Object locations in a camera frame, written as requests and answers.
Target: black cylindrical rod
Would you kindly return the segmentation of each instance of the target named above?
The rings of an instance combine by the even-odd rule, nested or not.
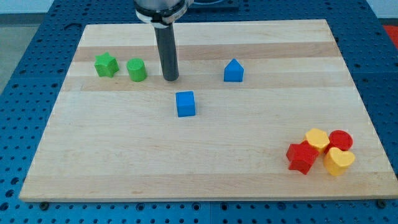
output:
[[[155,34],[163,77],[167,81],[174,81],[178,79],[179,73],[173,24],[164,29],[155,28]]]

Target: blue pentagon block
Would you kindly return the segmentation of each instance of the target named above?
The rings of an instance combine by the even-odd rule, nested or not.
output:
[[[224,82],[243,82],[244,69],[234,58],[224,69]]]
[[[196,114],[193,91],[176,93],[175,100],[177,102],[177,113],[179,118],[194,116]]]

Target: toy block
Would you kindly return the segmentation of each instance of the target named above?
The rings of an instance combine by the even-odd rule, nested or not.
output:
[[[313,128],[305,133],[304,141],[308,141],[314,149],[322,153],[329,145],[329,137],[326,132]]]
[[[306,175],[317,159],[319,152],[309,144],[291,144],[286,153],[289,170],[298,170]]]
[[[116,58],[110,56],[107,52],[102,55],[95,56],[94,67],[100,77],[112,78],[113,75],[119,71],[119,65]]]
[[[331,175],[339,176],[344,174],[354,161],[355,155],[352,152],[332,147],[323,158],[323,166]]]
[[[353,145],[353,138],[345,131],[336,130],[329,134],[329,146],[325,149],[325,154],[332,147],[337,147],[342,151],[348,151]]]
[[[126,67],[132,81],[141,82],[147,78],[145,63],[141,58],[130,59],[126,64]]]
[[[242,82],[244,69],[234,58],[224,69],[224,82]]]
[[[178,117],[195,116],[195,98],[192,91],[179,92],[175,94],[177,102]]]

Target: yellow block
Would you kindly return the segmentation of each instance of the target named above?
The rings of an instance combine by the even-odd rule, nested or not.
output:
[[[332,147],[323,158],[323,166],[331,175],[338,176],[344,174],[354,161],[355,155],[352,152]]]
[[[305,133],[304,141],[307,140],[309,145],[319,152],[319,155],[328,147],[330,141],[326,131],[313,128]]]

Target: wooden board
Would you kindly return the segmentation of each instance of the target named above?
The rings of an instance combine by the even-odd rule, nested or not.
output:
[[[20,198],[29,202],[394,198],[398,182],[324,20],[176,24],[180,78],[163,80],[153,28],[86,26]],[[95,55],[121,70],[100,78]],[[149,76],[129,80],[126,61]],[[224,83],[237,58],[243,83]],[[177,91],[197,115],[178,118]],[[288,170],[311,128],[353,135],[356,161]]]

